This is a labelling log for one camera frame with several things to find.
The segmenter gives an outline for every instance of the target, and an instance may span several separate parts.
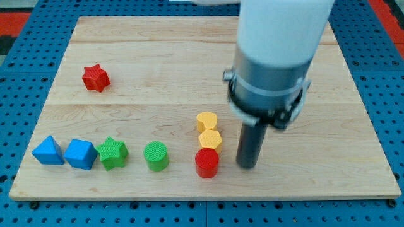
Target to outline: toy block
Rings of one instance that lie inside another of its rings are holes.
[[[72,139],[64,153],[64,159],[71,167],[91,170],[97,155],[98,153],[91,142]]]
[[[64,163],[61,147],[56,143],[52,136],[48,136],[33,151],[32,155],[38,159],[41,164],[61,165]]]
[[[207,129],[216,130],[217,115],[212,112],[202,112],[196,116],[196,129],[198,132],[203,132]]]
[[[103,144],[95,149],[100,154],[100,161],[107,171],[115,167],[125,167],[128,149],[123,141],[115,141],[108,137]]]
[[[102,92],[106,86],[110,85],[107,72],[101,69],[100,64],[93,67],[84,67],[84,71],[82,78],[87,90]]]
[[[218,154],[222,152],[222,137],[215,130],[207,129],[198,136],[199,145],[201,148],[214,149]]]
[[[169,165],[167,147],[164,143],[153,141],[147,144],[143,154],[150,170],[162,171]]]
[[[202,148],[195,156],[196,173],[202,178],[211,178],[217,174],[219,155],[214,149]]]

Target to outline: red star block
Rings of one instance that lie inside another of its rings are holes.
[[[101,69],[100,64],[96,64],[93,67],[84,67],[83,82],[86,85],[87,90],[102,90],[110,85],[110,81],[105,70]]]

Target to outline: green cylinder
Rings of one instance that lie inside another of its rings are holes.
[[[153,171],[162,171],[169,165],[167,147],[160,141],[153,141],[145,147],[143,152],[147,166]]]

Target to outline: yellow hexagonal block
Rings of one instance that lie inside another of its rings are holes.
[[[216,130],[207,129],[198,136],[201,148],[214,149],[218,154],[222,152],[222,137]]]
[[[196,129],[198,132],[203,132],[207,129],[216,130],[217,115],[212,112],[201,112],[196,116]]]

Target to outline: wooden table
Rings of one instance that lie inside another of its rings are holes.
[[[298,119],[268,129],[256,168],[235,163],[241,121],[227,104],[222,73],[232,65],[235,17],[80,18],[10,192],[15,200],[167,201],[384,199],[401,192],[329,26],[312,62]],[[111,85],[87,91],[85,66],[100,63]],[[223,151],[217,176],[199,178],[196,115],[218,115]],[[129,150],[125,168],[90,171],[41,165],[31,154],[46,136],[94,145],[107,136]],[[170,165],[151,172],[150,141]]]

